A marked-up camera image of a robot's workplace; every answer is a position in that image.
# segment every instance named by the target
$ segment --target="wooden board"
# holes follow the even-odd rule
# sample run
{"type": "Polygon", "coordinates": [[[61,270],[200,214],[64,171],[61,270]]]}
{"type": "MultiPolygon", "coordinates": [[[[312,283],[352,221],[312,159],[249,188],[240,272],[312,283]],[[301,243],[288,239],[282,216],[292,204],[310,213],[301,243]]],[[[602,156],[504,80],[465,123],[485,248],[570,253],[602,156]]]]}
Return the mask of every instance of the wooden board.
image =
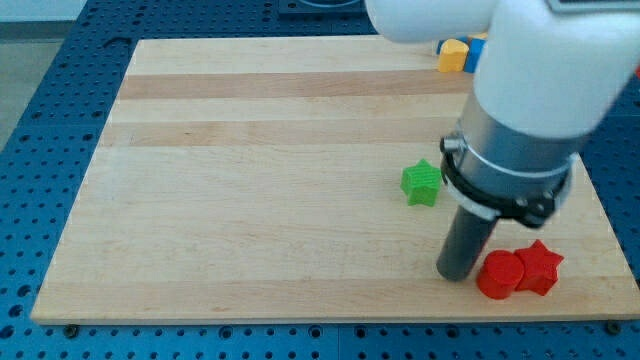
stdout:
{"type": "Polygon", "coordinates": [[[546,297],[490,300],[435,270],[456,203],[408,207],[472,83],[378,37],[150,40],[136,48],[32,317],[43,324],[632,318],[633,276],[581,163],[540,231],[546,297]]]}

